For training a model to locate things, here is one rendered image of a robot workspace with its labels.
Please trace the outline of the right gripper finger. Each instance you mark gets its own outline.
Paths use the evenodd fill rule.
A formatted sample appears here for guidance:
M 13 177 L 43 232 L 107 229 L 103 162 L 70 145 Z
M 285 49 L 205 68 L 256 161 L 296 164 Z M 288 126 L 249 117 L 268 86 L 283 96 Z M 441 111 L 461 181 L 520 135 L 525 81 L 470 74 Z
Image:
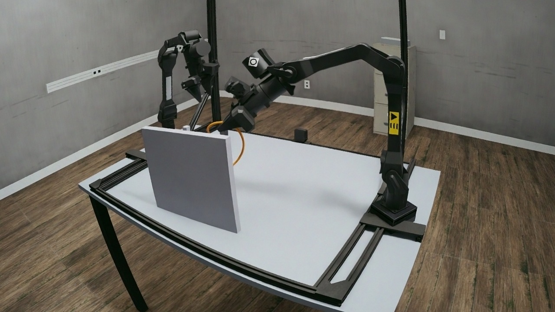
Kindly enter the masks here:
M 200 85 L 201 85 L 201 82 L 198 83 L 198 84 L 195 85 L 195 86 L 192 86 L 192 87 L 189 87 L 189 88 L 186 88 L 186 89 L 185 89 L 185 90 L 187 90 L 187 91 L 188 91 L 199 103 L 202 102 L 202 95 L 201 95 L 201 93 L 200 93 L 200 88 L 199 88 Z
M 207 94 L 209 96 L 212 95 L 212 79 L 213 79 L 214 76 L 215 75 L 212 75 L 211 77 L 200 80 L 200 82 L 202 83 L 203 88 L 205 89 L 205 91 L 207 92 Z

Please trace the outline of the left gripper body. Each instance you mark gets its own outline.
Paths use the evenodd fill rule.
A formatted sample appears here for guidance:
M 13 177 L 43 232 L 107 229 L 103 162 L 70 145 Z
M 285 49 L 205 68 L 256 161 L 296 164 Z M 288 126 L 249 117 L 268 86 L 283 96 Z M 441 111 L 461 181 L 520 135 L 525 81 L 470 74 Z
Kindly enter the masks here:
M 247 133 L 255 130 L 255 117 L 257 117 L 257 113 L 265 107 L 269 108 L 272 102 L 259 84 L 253 87 L 255 87 L 254 93 L 252 93 L 247 101 L 243 104 L 236 101 L 234 103 L 235 108 L 232 110 L 233 118 Z

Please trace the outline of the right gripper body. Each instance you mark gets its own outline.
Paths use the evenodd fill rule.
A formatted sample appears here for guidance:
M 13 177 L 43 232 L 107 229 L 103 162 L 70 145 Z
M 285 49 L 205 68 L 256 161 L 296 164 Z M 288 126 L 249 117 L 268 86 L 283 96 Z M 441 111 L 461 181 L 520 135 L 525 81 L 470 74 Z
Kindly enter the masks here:
M 198 58 L 196 60 L 193 60 L 187 63 L 186 69 L 189 70 L 190 76 L 188 77 L 188 79 L 182 81 L 181 83 L 182 89 L 197 85 L 200 82 L 200 78 L 203 80 L 212 76 L 210 74 L 203 74 L 203 73 L 202 73 L 203 74 L 202 76 L 198 75 L 198 65 L 199 65 L 199 62 L 201 62 L 202 64 L 202 61 L 203 60 L 201 58 Z

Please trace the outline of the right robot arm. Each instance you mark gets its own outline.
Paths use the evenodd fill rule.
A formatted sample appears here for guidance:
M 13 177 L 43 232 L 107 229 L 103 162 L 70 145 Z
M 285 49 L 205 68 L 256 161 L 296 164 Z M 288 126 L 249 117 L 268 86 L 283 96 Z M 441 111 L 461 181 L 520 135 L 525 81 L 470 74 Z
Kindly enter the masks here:
M 211 51 L 209 42 L 204 40 L 197 29 L 183 30 L 177 37 L 167 39 L 159 51 L 158 63 L 162 70 L 163 100 L 160 104 L 158 122 L 161 123 L 162 128 L 173 130 L 175 130 L 174 119 L 177 118 L 178 109 L 176 108 L 172 95 L 172 69 L 178 57 L 178 44 L 183 45 L 182 53 L 186 59 L 186 63 L 206 56 Z M 167 51 L 168 48 L 171 47 L 175 47 L 176 49 L 174 48 L 174 51 Z M 213 60 L 211 63 L 206 63 L 205 60 L 203 60 L 202 64 L 199 62 L 198 75 L 214 75 L 219 71 L 219 67 L 218 60 Z

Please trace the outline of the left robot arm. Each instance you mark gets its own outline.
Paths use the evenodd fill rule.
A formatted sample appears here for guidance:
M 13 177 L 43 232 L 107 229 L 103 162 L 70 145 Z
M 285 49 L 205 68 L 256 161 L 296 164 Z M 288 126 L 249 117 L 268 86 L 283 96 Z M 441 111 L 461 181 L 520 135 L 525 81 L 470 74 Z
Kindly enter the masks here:
M 405 78 L 403 60 L 394 55 L 389 56 L 365 42 L 360 42 L 352 47 L 342 48 L 324 55 L 297 58 L 288 62 L 277 62 L 276 64 L 265 49 L 261 48 L 244 59 L 242 64 L 255 79 L 263 79 L 271 73 L 259 85 L 265 94 L 274 101 L 286 91 L 291 96 L 294 95 L 296 86 L 290 84 L 296 84 L 318 71 L 360 59 L 381 71 L 386 85 L 388 137 L 387 150 L 382 150 L 380 158 L 382 166 L 380 174 L 382 173 L 382 180 L 386 182 L 387 186 L 384 201 L 380 205 L 395 215 L 410 207 L 410 204 L 407 203 L 410 174 L 404 167 L 401 149 L 401 95 Z M 255 87 L 253 86 L 254 83 L 248 86 L 243 81 L 231 76 L 225 84 L 224 90 L 239 97 L 238 101 L 243 104 L 254 93 Z

